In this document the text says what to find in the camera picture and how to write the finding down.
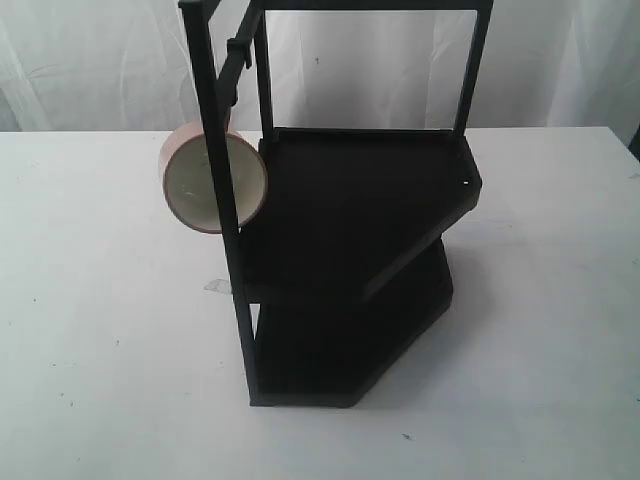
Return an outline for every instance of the dark shelf board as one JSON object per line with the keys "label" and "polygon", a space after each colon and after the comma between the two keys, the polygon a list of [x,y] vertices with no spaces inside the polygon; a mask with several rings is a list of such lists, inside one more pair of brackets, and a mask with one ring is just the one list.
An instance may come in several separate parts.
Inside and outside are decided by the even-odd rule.
{"label": "dark shelf board", "polygon": [[253,303],[371,298],[478,200],[449,131],[276,129],[269,190],[240,233]]}
{"label": "dark shelf board", "polygon": [[262,305],[255,405],[349,407],[451,302],[440,239],[361,307]]}

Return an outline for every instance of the shelf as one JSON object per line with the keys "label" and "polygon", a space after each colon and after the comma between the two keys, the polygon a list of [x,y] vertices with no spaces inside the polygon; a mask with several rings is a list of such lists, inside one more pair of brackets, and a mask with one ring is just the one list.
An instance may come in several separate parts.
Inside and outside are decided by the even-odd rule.
{"label": "shelf", "polygon": [[250,301],[375,295],[477,203],[473,156],[450,133],[276,129],[265,204],[240,234]]}
{"label": "shelf", "polygon": [[262,305],[254,405],[349,407],[451,302],[440,239],[360,308]]}

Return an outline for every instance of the black shelf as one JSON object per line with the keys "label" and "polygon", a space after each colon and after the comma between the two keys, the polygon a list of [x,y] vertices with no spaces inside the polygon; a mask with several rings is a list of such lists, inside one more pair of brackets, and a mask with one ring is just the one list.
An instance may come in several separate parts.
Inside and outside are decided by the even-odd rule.
{"label": "black shelf", "polygon": [[364,301],[390,264],[407,255],[408,264],[478,200],[468,145],[447,131],[276,129],[275,138],[261,146],[265,204],[240,233],[253,303]]}
{"label": "black shelf", "polygon": [[359,307],[263,304],[252,404],[352,406],[449,307],[452,293],[438,239]]}
{"label": "black shelf", "polygon": [[[449,306],[440,235],[482,186],[464,137],[493,0],[250,0],[216,74],[220,0],[180,0],[252,405],[348,407]],[[477,12],[451,130],[273,124],[268,10]],[[254,44],[268,193],[238,226],[224,119]],[[257,331],[249,303],[260,303]]]}

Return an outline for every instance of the white curtain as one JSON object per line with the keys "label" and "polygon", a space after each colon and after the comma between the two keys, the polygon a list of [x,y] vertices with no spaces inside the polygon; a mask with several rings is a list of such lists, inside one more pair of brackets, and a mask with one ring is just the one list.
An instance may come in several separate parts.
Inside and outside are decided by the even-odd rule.
{"label": "white curtain", "polygon": [[[211,22],[218,67],[248,0]],[[167,130],[198,117],[176,0],[0,0],[0,130]],[[278,125],[453,123],[472,12],[270,12]],[[496,0],[469,126],[640,124],[640,2]],[[259,128],[255,69],[232,128]]]}

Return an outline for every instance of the white tabletop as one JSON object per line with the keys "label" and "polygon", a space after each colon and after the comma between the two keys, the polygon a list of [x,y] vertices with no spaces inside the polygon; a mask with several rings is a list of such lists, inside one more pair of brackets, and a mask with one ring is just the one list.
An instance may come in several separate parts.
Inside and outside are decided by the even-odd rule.
{"label": "white tabletop", "polygon": [[248,406],[166,136],[0,134],[0,479],[640,478],[640,164],[609,130],[468,132],[451,309],[350,410]]}

